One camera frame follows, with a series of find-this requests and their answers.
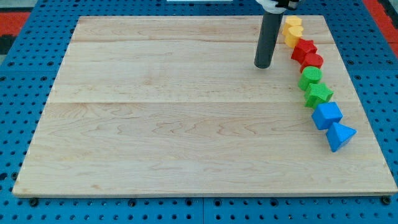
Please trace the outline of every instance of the green cylinder block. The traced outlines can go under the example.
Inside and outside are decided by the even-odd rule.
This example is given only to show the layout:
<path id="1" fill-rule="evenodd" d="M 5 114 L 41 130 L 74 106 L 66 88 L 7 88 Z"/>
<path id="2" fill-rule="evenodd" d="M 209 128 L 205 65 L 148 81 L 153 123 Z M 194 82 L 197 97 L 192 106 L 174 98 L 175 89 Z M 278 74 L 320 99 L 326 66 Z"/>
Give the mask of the green cylinder block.
<path id="1" fill-rule="evenodd" d="M 317 84 L 322 78 L 322 71 L 314 66 L 305 67 L 300 80 L 298 81 L 298 87 L 305 91 L 310 83 Z"/>

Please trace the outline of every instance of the blue triangular prism block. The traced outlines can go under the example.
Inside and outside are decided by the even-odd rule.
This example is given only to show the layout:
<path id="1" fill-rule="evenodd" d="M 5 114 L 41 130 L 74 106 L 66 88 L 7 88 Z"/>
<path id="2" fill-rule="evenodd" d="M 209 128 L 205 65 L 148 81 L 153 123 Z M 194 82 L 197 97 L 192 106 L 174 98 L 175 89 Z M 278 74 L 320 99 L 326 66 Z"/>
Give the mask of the blue triangular prism block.
<path id="1" fill-rule="evenodd" d="M 326 133 L 331 151 L 336 152 L 345 146 L 355 134 L 355 129 L 334 122 Z"/>

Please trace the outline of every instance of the yellow block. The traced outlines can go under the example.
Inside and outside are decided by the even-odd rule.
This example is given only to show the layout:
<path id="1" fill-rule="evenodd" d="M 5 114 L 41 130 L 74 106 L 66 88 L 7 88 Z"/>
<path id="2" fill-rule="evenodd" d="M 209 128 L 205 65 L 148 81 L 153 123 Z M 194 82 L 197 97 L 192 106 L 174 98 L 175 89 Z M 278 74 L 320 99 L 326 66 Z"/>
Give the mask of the yellow block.
<path id="1" fill-rule="evenodd" d="M 287 34 L 289 28 L 293 26 L 301 26 L 302 20 L 298 16 L 288 16 L 285 21 L 284 29 L 282 31 L 283 35 Z"/>
<path id="2" fill-rule="evenodd" d="M 293 26 L 288 29 L 285 37 L 285 44 L 291 48 L 294 48 L 299 42 L 299 38 L 303 36 L 304 28 L 302 26 Z"/>

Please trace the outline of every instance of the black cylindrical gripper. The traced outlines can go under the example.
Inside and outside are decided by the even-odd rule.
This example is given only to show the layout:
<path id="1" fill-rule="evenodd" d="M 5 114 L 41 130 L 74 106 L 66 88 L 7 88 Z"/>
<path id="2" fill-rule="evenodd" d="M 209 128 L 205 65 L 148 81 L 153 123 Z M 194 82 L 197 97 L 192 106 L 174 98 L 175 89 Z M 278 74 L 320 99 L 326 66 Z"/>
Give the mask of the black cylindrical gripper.
<path id="1" fill-rule="evenodd" d="M 283 13 L 272 14 L 267 11 L 264 13 L 259 42 L 257 44 L 256 58 L 254 59 L 255 66 L 259 68 L 268 68 L 271 64 L 283 16 Z"/>

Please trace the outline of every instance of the green block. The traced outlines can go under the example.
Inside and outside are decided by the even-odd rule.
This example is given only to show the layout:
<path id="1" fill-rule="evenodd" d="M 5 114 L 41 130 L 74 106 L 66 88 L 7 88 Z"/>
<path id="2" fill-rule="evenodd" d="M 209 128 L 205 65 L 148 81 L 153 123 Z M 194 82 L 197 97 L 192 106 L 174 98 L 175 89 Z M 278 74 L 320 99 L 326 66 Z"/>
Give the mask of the green block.
<path id="1" fill-rule="evenodd" d="M 305 91 L 310 83 L 317 84 L 322 78 L 322 71 L 314 66 L 305 67 L 300 80 L 298 81 L 298 87 Z"/>
<path id="2" fill-rule="evenodd" d="M 304 98 L 306 99 L 305 106 L 315 109 L 318 104 L 329 102 L 331 96 L 333 96 L 333 91 L 324 83 L 310 83 L 304 94 Z"/>

